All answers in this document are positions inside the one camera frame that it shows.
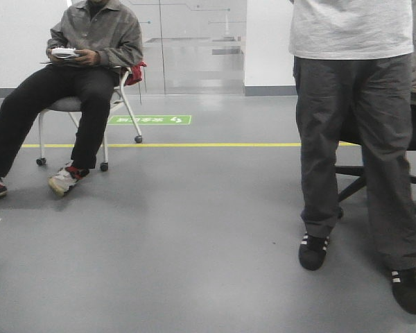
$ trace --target shirt collar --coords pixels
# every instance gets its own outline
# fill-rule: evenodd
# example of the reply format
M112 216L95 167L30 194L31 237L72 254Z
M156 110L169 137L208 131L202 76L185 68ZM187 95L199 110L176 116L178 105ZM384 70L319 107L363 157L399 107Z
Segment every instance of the shirt collar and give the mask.
M74 4L73 6L76 8L85 8L86 7L86 1L81 1L79 3ZM121 3L119 0L109 0L108 3L105 5L104 8L108 8L110 10L120 10L121 9Z

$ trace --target red cloth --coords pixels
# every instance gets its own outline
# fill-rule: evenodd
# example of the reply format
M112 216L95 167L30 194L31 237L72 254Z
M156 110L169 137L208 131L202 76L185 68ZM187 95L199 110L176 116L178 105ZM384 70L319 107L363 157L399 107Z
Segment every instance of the red cloth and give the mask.
M128 75L125 85L135 85L143 80L141 77L141 67L146 67L146 63L141 61L137 65L131 67L132 74Z

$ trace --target yellow floor line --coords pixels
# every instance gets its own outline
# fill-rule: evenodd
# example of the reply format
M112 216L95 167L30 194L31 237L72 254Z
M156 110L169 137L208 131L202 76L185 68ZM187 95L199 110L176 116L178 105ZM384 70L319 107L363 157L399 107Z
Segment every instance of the yellow floor line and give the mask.
M356 146L347 142L339 146ZM38 144L23 144L23 148L39 148ZM73 144L45 144L47 148L72 148ZM180 148L180 147L300 147L299 142L294 143L200 143L200 144L108 144L111 148Z

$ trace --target white wall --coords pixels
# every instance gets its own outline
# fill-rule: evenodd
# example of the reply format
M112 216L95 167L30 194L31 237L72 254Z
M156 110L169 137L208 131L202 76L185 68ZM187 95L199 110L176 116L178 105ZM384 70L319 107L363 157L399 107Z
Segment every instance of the white wall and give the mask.
M66 7L65 0L0 0L0 88L15 88L42 68L49 29Z
M288 0L248 0L245 87L294 86L292 6Z

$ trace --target gray shirt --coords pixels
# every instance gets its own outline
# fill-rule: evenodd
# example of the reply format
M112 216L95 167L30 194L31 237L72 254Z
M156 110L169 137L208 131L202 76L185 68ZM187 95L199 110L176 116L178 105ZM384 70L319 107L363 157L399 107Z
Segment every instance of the gray shirt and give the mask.
M412 53L412 36L411 0L294 0L289 50L310 59L390 58Z
M86 1L70 6L51 29L51 36L48 49L97 51L103 66L131 67L143 58L139 20L119 0L110 0L92 19Z

